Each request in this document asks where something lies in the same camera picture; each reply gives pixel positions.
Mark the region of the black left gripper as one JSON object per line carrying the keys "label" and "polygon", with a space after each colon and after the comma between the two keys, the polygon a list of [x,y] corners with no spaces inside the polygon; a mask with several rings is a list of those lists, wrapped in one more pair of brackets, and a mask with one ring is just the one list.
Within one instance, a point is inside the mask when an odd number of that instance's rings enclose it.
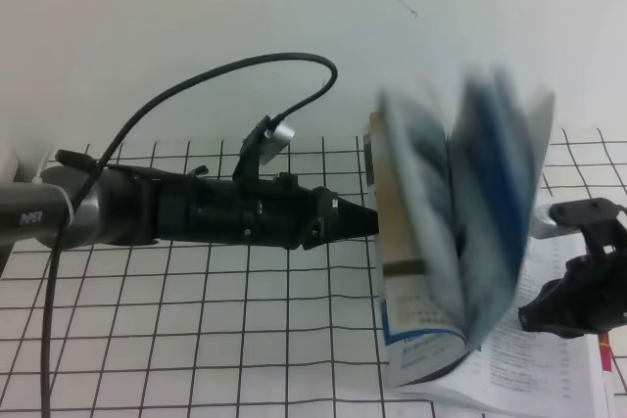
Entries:
{"label": "black left gripper", "polygon": [[151,239],[309,250],[379,233],[375,209],[332,192],[301,186],[281,172],[272,179],[223,180],[133,166],[148,191]]}

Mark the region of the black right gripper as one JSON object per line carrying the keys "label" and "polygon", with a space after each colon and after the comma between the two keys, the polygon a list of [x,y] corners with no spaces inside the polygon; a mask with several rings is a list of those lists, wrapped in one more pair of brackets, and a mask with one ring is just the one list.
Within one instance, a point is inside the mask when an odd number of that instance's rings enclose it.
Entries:
{"label": "black right gripper", "polygon": [[626,324],[626,208],[606,198],[554,203],[535,209],[530,235],[538,240],[581,233],[586,252],[565,274],[518,309],[526,332],[564,339],[600,335]]}

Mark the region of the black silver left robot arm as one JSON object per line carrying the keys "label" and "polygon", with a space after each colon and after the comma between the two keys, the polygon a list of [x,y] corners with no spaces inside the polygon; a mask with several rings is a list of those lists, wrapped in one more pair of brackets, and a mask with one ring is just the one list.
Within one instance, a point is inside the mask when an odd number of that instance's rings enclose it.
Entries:
{"label": "black silver left robot arm", "polygon": [[39,183],[1,186],[1,242],[35,239],[65,250],[105,244],[150,246],[159,241],[309,250],[326,243],[372,236],[377,213],[323,187],[307,189],[295,175],[233,182],[188,173],[110,164],[61,227],[70,198],[86,181],[93,158],[63,151]]}

